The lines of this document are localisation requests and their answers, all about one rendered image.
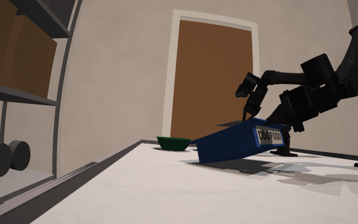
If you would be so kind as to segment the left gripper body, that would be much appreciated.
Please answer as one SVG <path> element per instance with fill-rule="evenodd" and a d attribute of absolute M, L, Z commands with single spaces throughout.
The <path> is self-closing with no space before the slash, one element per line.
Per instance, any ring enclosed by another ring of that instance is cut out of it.
<path fill-rule="evenodd" d="M 282 101 L 282 98 L 283 98 L 286 94 L 288 94 L 288 93 L 287 93 L 288 91 L 289 91 L 289 90 L 285 90 L 285 91 L 283 91 L 282 94 L 279 95 L 281 101 Z M 312 92 L 310 92 L 310 96 L 311 96 L 311 99 L 313 100 L 314 97 L 313 97 Z M 315 108 L 317 114 L 319 114 L 319 112 L 317 111 L 317 108 L 316 108 L 316 105 L 315 105 L 315 104 L 314 104 L 314 108 Z M 294 132 L 302 132 L 302 131 L 304 131 L 303 123 L 298 123 L 298 122 L 297 122 L 295 113 L 290 113 L 290 115 L 287 114 L 286 111 L 284 111 L 284 113 L 285 113 L 285 118 L 286 118 L 287 123 L 292 124 Z"/>

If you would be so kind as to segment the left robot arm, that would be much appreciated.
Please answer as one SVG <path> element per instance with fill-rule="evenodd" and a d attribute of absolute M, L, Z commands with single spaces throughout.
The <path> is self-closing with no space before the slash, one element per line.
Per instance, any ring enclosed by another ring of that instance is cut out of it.
<path fill-rule="evenodd" d="M 341 99 L 358 96 L 358 26 L 350 29 L 352 36 L 349 48 L 336 71 L 326 54 L 316 56 L 301 64 L 314 99 L 311 99 L 310 91 L 303 85 L 288 91 L 282 98 L 282 105 L 287 114 L 295 113 L 298 123 L 302 123 L 318 114 L 314 108 L 316 105 L 319 113 L 338 107 Z"/>

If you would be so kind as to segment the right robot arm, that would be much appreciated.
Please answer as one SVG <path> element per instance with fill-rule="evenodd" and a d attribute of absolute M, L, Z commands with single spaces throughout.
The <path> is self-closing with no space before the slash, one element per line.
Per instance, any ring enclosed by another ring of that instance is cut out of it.
<path fill-rule="evenodd" d="M 256 103 L 259 96 L 263 98 L 265 97 L 268 91 L 267 88 L 268 85 L 299 84 L 299 85 L 303 85 L 304 88 L 308 88 L 310 92 L 320 88 L 320 86 L 316 88 L 310 87 L 309 84 L 307 83 L 308 81 L 304 73 L 287 73 L 287 72 L 279 72 L 275 70 L 267 70 L 264 72 L 262 77 L 259 78 L 248 72 L 242 84 L 240 84 L 237 91 L 235 92 L 235 95 L 237 98 L 238 97 L 245 98 L 248 96 L 248 94 L 250 94 L 248 101 L 251 100 L 252 102 Z M 252 91 L 254 90 L 255 87 L 256 87 L 255 91 Z M 281 128 L 285 146 L 278 147 L 277 151 L 270 151 L 270 153 L 285 156 L 285 157 L 298 157 L 297 154 L 292 154 L 289 151 L 289 145 L 290 145 L 289 131 L 291 130 L 291 127 L 292 125 L 287 125 L 286 127 Z"/>

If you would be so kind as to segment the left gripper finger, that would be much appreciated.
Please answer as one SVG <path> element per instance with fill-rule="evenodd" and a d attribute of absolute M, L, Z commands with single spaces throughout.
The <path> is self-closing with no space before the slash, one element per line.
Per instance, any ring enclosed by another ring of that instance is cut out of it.
<path fill-rule="evenodd" d="M 285 115 L 282 115 L 282 116 L 279 116 L 273 120 L 270 120 L 266 123 L 264 123 L 263 125 L 264 126 L 267 126 L 267 125 L 275 125 L 275 124 L 281 124 L 281 125 L 292 125 L 290 123 L 287 124 L 287 121 L 286 121 L 286 118 L 285 118 Z"/>
<path fill-rule="evenodd" d="M 274 112 L 265 120 L 270 121 L 270 120 L 275 119 L 275 118 L 282 116 L 284 114 L 285 113 L 284 113 L 282 104 L 279 104 L 278 107 L 274 110 Z"/>

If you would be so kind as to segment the grey scoop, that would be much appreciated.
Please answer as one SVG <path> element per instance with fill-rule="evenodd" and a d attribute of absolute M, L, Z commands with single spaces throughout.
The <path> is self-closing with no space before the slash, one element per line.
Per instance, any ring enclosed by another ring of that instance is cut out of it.
<path fill-rule="evenodd" d="M 233 122 L 229 122 L 229 123 L 225 123 L 225 124 L 220 124 L 220 125 L 217 125 L 217 126 L 227 126 L 227 127 L 231 127 L 231 126 L 235 126 L 235 125 L 237 125 L 237 124 L 239 124 L 239 123 L 242 123 L 243 121 L 239 121 L 239 120 L 237 120 L 237 121 L 233 121 Z"/>

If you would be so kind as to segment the dark grey table edge lip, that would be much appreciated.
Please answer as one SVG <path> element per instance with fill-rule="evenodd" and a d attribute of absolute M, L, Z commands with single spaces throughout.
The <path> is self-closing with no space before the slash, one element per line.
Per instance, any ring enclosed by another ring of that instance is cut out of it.
<path fill-rule="evenodd" d="M 141 143 L 159 144 L 155 140 L 135 141 L 96 161 L 1 204 L 0 224 L 30 224 Z M 289 148 L 289 151 L 358 161 L 358 155 L 297 148 Z"/>

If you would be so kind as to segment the blue dog food box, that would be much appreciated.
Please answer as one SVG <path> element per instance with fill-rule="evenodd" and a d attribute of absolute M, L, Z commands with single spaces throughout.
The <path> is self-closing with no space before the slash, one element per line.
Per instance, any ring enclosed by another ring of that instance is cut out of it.
<path fill-rule="evenodd" d="M 285 146 L 281 128 L 286 125 L 264 126 L 266 122 L 252 118 L 186 144 L 196 144 L 200 164 L 242 159 Z"/>

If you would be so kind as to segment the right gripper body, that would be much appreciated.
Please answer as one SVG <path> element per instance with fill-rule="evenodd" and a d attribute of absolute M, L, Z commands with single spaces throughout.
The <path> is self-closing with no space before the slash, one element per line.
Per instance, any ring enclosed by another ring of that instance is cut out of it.
<path fill-rule="evenodd" d="M 246 104 L 245 104 L 245 106 L 248 106 L 248 107 L 250 107 L 251 109 L 253 109 L 254 111 L 256 111 L 257 113 L 259 113 L 259 111 L 260 111 L 260 109 L 261 109 L 261 107 L 260 107 L 260 105 L 261 105 L 261 103 L 262 103 L 262 101 L 263 101 L 263 97 L 258 97 L 258 99 L 257 99 L 257 101 L 256 101 L 256 103 L 254 103 L 254 102 L 252 102 L 251 100 L 249 100 Z M 257 105 L 256 105 L 257 104 Z M 244 107 L 245 107 L 244 106 Z"/>

